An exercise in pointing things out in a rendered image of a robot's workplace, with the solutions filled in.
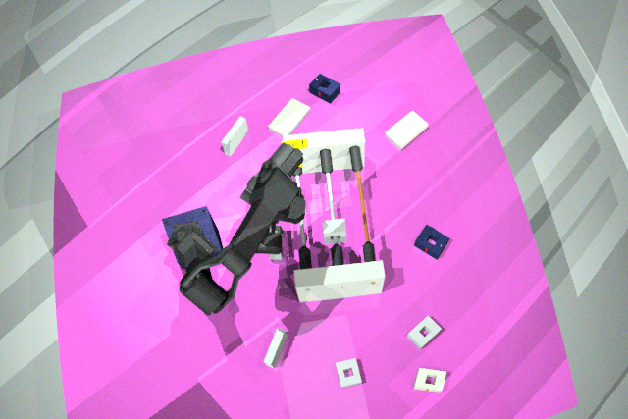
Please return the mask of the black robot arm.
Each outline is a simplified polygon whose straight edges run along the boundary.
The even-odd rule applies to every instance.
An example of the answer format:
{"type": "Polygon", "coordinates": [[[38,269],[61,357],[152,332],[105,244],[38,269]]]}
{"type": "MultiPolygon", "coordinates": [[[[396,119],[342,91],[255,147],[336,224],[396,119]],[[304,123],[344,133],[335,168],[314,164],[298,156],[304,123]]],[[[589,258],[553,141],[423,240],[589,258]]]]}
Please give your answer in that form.
{"type": "Polygon", "coordinates": [[[271,224],[297,225],[304,219],[305,195],[291,178],[303,162],[302,156],[297,147],[282,142],[261,164],[240,196],[251,208],[219,254],[212,256],[215,246],[204,237],[199,221],[173,225],[167,245],[184,260],[186,271],[180,293],[207,316],[219,313],[234,299],[238,281],[251,268],[253,255],[271,224]],[[210,267],[221,264],[234,274],[227,292],[213,281],[210,272],[210,267]]]}

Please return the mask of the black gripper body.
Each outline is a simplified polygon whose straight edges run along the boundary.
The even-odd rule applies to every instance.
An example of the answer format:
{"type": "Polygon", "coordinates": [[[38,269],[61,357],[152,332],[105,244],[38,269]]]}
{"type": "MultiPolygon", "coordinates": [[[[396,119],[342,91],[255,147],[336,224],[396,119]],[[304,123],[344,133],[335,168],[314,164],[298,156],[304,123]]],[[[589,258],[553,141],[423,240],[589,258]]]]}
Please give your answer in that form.
{"type": "Polygon", "coordinates": [[[271,230],[264,236],[255,253],[260,254],[280,254],[282,253],[282,234],[275,232],[276,224],[271,224],[271,230]]]}

